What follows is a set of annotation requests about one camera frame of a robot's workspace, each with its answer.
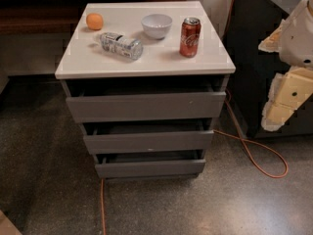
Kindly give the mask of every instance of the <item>red can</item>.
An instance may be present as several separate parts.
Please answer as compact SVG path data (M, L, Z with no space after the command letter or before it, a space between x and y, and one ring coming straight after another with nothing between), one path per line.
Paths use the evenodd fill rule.
M201 22L196 18L186 18L182 24L180 39L180 54L185 57L195 57L198 51L198 43L201 31Z

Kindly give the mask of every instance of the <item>aluminum can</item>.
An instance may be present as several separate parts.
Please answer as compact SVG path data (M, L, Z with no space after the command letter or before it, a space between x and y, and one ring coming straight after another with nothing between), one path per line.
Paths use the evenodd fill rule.
M196 18L186 18L182 24L180 38L180 54L192 58L198 51L198 43L201 32L201 22Z

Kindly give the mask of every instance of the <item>dark gray floor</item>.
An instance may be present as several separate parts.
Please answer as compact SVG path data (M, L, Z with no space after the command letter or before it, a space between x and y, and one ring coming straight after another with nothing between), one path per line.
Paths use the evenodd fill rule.
M217 128L235 133L225 111ZM107 182L107 233L313 234L312 137L262 140L287 159L283 179L259 172L239 141L215 135L196 179ZM253 149L265 169L284 171ZM102 234L100 179L54 79L14 79L2 96L0 210L24 235Z

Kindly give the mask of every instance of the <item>open drawer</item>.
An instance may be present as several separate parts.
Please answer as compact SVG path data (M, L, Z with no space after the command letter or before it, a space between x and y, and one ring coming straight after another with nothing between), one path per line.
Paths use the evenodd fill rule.
M69 85L76 122L218 118L225 93L201 77L90 80Z
M96 164L96 170L101 178L199 174L205 165L205 160L199 159L200 152L107 155Z
M202 119L89 124L84 141L90 154L146 153L209 148L213 131Z

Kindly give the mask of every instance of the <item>white bowl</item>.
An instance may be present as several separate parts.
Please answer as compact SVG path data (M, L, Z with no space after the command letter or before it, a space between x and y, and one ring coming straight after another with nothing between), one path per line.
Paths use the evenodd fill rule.
M147 35L154 39L162 39L172 26L171 17L164 14L151 14L141 20Z

